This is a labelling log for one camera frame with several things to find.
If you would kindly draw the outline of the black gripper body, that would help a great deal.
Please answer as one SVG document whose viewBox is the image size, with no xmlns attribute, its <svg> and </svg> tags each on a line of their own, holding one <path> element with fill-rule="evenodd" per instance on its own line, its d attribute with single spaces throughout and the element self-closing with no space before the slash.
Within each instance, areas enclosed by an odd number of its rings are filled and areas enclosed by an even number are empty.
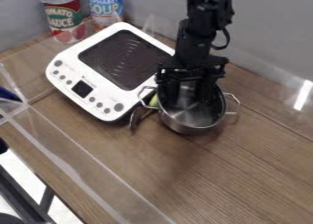
<svg viewBox="0 0 313 224">
<path fill-rule="evenodd" d="M 159 85 L 199 80 L 215 83 L 216 79 L 224 77 L 228 59 L 210 54 L 212 48 L 216 50 L 226 48 L 214 46 L 215 36 L 214 27 L 200 26 L 188 19 L 179 22 L 175 54 L 156 70 L 155 82 Z"/>
</svg>

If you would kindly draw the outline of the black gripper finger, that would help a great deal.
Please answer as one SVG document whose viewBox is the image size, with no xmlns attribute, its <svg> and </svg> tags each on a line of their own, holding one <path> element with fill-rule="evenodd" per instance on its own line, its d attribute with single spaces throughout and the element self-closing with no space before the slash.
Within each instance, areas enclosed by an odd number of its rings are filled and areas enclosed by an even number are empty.
<svg viewBox="0 0 313 224">
<path fill-rule="evenodd" d="M 163 106 L 171 109 L 176 106 L 179 96 L 179 81 L 168 79 L 163 84 Z"/>
<path fill-rule="evenodd" d="M 204 76 L 196 81 L 195 96 L 199 102 L 210 104 L 214 100 L 216 79 L 211 76 Z"/>
</svg>

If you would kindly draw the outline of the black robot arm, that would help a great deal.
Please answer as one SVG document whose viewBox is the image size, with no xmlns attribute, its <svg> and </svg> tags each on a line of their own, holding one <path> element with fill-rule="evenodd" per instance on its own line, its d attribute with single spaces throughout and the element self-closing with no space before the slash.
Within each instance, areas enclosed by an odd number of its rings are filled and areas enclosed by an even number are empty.
<svg viewBox="0 0 313 224">
<path fill-rule="evenodd" d="M 216 100 L 216 80 L 224 77 L 226 57 L 210 50 L 226 49 L 226 27 L 235 14 L 232 0 L 187 0 L 187 17 L 178 24 L 174 56 L 157 65 L 155 82 L 168 107 L 178 103 L 180 84 L 192 82 L 195 99 L 210 104 Z"/>
</svg>

